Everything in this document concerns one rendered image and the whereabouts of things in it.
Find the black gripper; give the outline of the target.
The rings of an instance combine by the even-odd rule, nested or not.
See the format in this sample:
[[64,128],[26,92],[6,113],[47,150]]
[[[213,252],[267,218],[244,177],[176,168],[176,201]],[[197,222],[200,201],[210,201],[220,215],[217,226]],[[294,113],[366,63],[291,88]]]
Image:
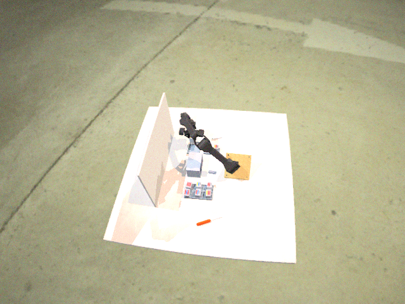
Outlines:
[[[202,134],[202,135],[204,135],[204,129],[199,129],[199,130],[196,130],[199,134]],[[178,134],[179,135],[183,135],[184,134],[184,136],[186,136],[186,137],[190,137],[190,134],[189,134],[189,132],[187,131],[187,130],[185,130],[185,128],[183,128],[183,127],[181,127],[180,129],[179,129],[179,132],[178,132]]]

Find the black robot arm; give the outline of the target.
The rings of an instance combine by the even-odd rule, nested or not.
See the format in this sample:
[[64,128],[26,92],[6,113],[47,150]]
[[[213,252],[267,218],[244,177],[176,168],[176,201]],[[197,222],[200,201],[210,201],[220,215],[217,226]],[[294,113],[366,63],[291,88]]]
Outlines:
[[[195,130],[196,122],[194,122],[194,120],[190,118],[189,114],[187,114],[186,112],[181,113],[180,118],[181,118],[179,120],[180,125],[183,125],[187,129],[187,131],[190,134],[190,137],[194,140],[194,144],[200,150],[213,155],[217,160],[219,160],[224,165],[225,170],[232,175],[240,168],[239,161],[233,161],[230,158],[229,159],[225,158],[221,153],[215,150],[214,147],[212,147],[210,140],[205,135],[199,134]],[[198,135],[203,136],[204,138],[198,144],[196,144],[195,138]]]

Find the pale beige flat panel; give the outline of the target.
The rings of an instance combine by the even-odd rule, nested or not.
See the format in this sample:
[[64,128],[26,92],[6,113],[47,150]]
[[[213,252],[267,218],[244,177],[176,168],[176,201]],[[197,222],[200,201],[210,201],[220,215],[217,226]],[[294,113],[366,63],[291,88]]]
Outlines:
[[142,186],[155,207],[158,205],[159,193],[174,134],[170,117],[166,96],[163,93],[137,172]]

